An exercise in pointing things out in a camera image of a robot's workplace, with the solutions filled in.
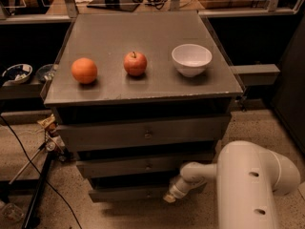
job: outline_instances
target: floor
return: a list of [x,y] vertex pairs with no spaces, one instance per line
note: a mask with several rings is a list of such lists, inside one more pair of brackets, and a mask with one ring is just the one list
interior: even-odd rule
[[[44,132],[37,120],[50,113],[4,113],[19,136],[29,156],[32,156],[44,141]],[[234,140],[249,140],[267,149],[276,151],[291,159],[305,180],[305,159],[274,113],[258,104],[248,106],[246,112],[233,108],[232,120],[223,139],[216,146],[217,153]],[[11,180],[27,162],[20,144],[10,129],[0,120],[0,179]],[[46,154],[42,151],[34,164],[41,167]],[[37,177],[29,166],[20,178]],[[217,205],[215,184],[208,183],[200,193],[184,197],[173,204],[162,199],[123,201],[114,203],[92,203],[88,196],[91,189],[87,180],[77,171],[74,162],[54,161],[48,177],[50,184],[66,199],[83,229],[217,229]],[[301,189],[285,197],[274,197],[280,228],[305,229],[305,200]],[[27,211],[30,196],[11,197],[24,211]],[[38,209],[41,229],[80,228],[68,205],[46,186]],[[0,228],[21,228],[22,222],[7,221],[0,215]]]

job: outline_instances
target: red apple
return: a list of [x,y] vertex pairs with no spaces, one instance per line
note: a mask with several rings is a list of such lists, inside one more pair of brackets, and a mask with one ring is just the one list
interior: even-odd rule
[[132,76],[139,76],[146,70],[147,59],[142,52],[129,52],[124,57],[124,69]]

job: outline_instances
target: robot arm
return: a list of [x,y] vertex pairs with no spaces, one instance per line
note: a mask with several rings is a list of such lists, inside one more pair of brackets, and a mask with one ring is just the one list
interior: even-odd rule
[[285,156],[251,142],[235,141],[223,148],[217,164],[182,165],[164,199],[174,202],[211,179],[217,183],[220,229],[276,229],[274,195],[297,189],[300,173]]

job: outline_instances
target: white bowl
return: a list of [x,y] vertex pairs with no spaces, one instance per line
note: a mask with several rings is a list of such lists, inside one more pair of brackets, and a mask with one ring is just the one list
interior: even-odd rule
[[32,66],[27,64],[13,65],[7,68],[2,76],[7,76],[10,80],[8,82],[13,84],[25,83],[30,79]]
[[203,73],[212,60],[211,52],[196,44],[182,44],[172,51],[173,65],[186,77]]

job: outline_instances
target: gray countertop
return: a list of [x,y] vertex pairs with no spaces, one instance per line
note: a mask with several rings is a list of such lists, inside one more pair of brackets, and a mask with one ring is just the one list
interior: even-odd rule
[[[208,48],[209,68],[187,78],[173,66],[172,50],[185,43]],[[127,52],[143,52],[148,67],[141,77],[123,68]],[[80,57],[98,68],[94,83],[81,85],[71,75]],[[184,98],[230,97],[242,93],[224,57],[196,11],[79,14],[45,99],[47,107],[103,105]]]

